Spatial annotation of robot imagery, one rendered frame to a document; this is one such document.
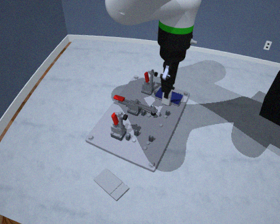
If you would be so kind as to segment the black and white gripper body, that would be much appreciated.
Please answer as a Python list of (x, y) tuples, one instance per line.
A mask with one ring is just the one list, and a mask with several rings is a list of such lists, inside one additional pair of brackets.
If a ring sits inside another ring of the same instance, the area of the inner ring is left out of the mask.
[(182, 52), (173, 52), (168, 51), (162, 47), (160, 47), (160, 57), (165, 61), (164, 70), (168, 65), (168, 74), (173, 73), (173, 66), (176, 65), (176, 62), (181, 62), (185, 59), (186, 50)]

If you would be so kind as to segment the grey toggle clamp with red handle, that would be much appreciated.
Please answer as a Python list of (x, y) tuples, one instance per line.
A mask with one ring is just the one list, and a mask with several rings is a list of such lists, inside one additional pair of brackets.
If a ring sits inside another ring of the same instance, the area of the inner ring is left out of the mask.
[(128, 118), (128, 115), (123, 114), (122, 111), (119, 111), (118, 113), (114, 112), (111, 117), (114, 123), (113, 123), (113, 127), (111, 126), (112, 131), (110, 135), (111, 137), (119, 141), (122, 141), (122, 139), (126, 135), (126, 129), (123, 124), (123, 120), (126, 120)]

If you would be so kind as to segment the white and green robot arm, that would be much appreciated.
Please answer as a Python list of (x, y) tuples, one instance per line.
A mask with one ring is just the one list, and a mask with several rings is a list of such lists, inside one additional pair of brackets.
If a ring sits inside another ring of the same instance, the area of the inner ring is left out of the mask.
[(192, 39), (194, 21), (202, 0), (105, 0), (108, 14), (123, 25), (159, 19), (158, 44), (181, 52), (197, 44)]

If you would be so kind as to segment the blue rectangular plate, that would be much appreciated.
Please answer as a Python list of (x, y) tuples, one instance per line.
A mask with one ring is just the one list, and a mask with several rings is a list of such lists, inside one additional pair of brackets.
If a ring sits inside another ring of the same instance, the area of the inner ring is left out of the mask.
[[(155, 98), (162, 100), (162, 95), (163, 95), (163, 92), (160, 87), (160, 89), (157, 91), (157, 93), (155, 95)], [(172, 91), (170, 103), (178, 106), (179, 103), (181, 102), (182, 98), (183, 98), (182, 94), (178, 94), (178, 93), (175, 93)]]

